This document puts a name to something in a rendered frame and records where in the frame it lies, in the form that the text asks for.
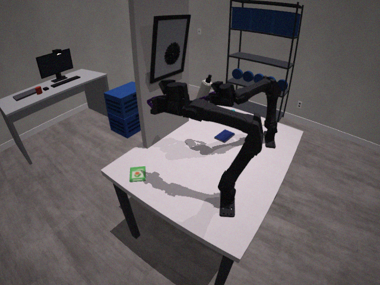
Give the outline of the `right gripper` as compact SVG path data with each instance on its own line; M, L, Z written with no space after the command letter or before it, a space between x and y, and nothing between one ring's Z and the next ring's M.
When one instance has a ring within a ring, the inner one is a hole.
M204 99L204 100L208 101L209 103L213 103L213 104L215 104L215 105L222 106L222 105L221 105L221 101L220 101L220 103L218 103L218 102L212 102L212 100L211 100L211 96L212 96L213 94L215 94L215 91L209 93L207 96L200 97L199 99ZM207 99L207 98L208 98L208 99Z

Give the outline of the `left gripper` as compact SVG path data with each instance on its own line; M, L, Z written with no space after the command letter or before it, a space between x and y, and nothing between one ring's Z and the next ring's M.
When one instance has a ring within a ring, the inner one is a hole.
M161 97L161 96L152 97L151 99L147 100L147 104L152 108L150 109L150 113L154 115L163 113L163 112L169 113L168 106L167 108L157 106L157 97Z

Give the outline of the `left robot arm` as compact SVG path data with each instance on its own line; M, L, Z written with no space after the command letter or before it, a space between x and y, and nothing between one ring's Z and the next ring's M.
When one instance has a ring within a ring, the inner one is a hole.
M162 80L159 82L159 86L166 96L157 97L157 106L165 108L168 106L170 114L200 122L202 120L215 122L248 134L240 152L230 167L224 171L218 184L218 189L221 191L220 216L234 217L235 182L250 160L262 150L264 133L260 114L254 113L254 115L250 115L236 112L202 99L189 100L187 83ZM169 101L170 103L168 104ZM261 130L259 130L259 125Z

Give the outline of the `grey mirror glass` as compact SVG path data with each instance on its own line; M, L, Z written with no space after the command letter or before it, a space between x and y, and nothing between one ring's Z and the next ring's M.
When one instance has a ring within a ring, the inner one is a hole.
M154 78L181 69L186 23L187 19L158 21ZM173 42L180 46L180 55L174 64L167 65L164 59L165 52Z

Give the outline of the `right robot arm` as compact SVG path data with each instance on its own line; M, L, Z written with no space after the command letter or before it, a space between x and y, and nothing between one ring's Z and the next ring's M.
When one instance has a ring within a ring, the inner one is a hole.
M232 107L234 102L238 105L247 102L252 96L265 91L265 95L267 95L267 116L264 121L264 126L267 128L267 131L264 131L265 146L276 148L274 141L275 133L277 133L276 108L278 97L281 94L281 89L276 80L265 75L261 81L237 90L233 84L223 84L223 81L215 81L211 87L216 92L211 96L212 102L220 103L221 101L221 105L227 107Z

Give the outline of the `black rectangular frame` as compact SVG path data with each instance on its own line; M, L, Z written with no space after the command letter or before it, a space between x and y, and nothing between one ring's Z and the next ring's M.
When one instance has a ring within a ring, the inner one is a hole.
M156 62L156 44L157 44L157 29L158 29L158 21L160 20L175 20L175 19L187 19L186 23L186 32L185 32L185 41L183 46L183 55L182 55L182 65L181 69L170 72L168 74L159 76L154 78L155 72L155 62ZM151 69L150 69L150 84L165 79L167 77L173 76L175 74L181 73L184 70L185 64L185 55L186 55L186 47L188 41L188 33L189 33L189 24L190 24L191 15L160 15L154 16L153 21L153 38L152 38L152 48L151 48Z

